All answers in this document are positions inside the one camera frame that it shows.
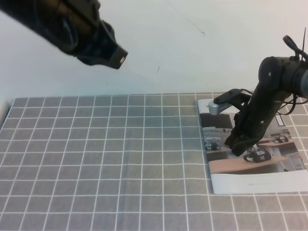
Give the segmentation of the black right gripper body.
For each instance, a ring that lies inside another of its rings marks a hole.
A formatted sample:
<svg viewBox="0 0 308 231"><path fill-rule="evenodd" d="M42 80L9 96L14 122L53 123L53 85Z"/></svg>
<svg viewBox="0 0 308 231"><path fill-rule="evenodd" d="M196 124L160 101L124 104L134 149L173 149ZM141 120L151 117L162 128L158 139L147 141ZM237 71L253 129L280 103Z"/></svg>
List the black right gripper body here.
<svg viewBox="0 0 308 231"><path fill-rule="evenodd" d="M255 89L249 104L239 113L231 144L255 144L261 140L288 96L281 90Z"/></svg>

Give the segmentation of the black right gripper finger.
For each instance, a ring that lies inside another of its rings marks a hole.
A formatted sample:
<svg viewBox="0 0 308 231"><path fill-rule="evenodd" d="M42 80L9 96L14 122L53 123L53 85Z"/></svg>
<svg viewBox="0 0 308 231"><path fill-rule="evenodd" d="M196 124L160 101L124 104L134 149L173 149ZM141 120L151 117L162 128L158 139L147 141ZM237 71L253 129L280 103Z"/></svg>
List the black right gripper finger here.
<svg viewBox="0 0 308 231"><path fill-rule="evenodd" d="M251 138L247 135L240 135L232 131L230 136L225 140L224 144L231 149L231 152L234 155L240 156L258 141L259 138Z"/></svg>

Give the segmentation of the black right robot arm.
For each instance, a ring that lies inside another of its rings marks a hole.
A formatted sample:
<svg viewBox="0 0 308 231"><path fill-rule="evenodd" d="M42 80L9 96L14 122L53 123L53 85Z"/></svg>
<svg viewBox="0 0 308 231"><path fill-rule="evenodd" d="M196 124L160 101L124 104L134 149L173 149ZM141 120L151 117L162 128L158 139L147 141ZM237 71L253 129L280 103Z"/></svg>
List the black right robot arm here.
<svg viewBox="0 0 308 231"><path fill-rule="evenodd" d="M235 126L225 144L236 156L259 142L283 102L291 95L307 98L308 64L300 60L267 57L259 67L259 82L249 103L234 117Z"/></svg>

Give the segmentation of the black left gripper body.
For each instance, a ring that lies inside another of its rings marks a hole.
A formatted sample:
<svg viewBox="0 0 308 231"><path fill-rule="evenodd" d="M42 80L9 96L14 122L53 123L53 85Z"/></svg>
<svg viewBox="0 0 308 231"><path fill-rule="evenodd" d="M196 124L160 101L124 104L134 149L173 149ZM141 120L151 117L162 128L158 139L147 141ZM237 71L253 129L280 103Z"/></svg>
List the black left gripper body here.
<svg viewBox="0 0 308 231"><path fill-rule="evenodd" d="M117 43L104 23L63 20L62 24L68 33L68 43L61 46L64 53L76 57L86 65L106 66L106 46Z"/></svg>

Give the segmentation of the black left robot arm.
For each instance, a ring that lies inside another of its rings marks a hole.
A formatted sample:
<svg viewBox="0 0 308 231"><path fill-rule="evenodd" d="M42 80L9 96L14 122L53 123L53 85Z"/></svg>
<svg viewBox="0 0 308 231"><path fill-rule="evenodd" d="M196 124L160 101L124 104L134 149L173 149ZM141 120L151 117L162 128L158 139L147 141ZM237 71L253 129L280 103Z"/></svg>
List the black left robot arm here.
<svg viewBox="0 0 308 231"><path fill-rule="evenodd" d="M2 0L0 10L82 63L119 69L128 52L97 0Z"/></svg>

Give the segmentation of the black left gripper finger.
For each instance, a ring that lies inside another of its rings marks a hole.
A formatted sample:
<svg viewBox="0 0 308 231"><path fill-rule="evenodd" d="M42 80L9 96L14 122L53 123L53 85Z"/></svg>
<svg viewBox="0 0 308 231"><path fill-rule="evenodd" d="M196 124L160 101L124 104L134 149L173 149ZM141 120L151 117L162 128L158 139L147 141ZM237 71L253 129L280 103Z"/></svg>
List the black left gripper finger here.
<svg viewBox="0 0 308 231"><path fill-rule="evenodd" d="M105 65L113 69L119 69L128 55L128 52L117 44L106 46L106 53L107 61Z"/></svg>

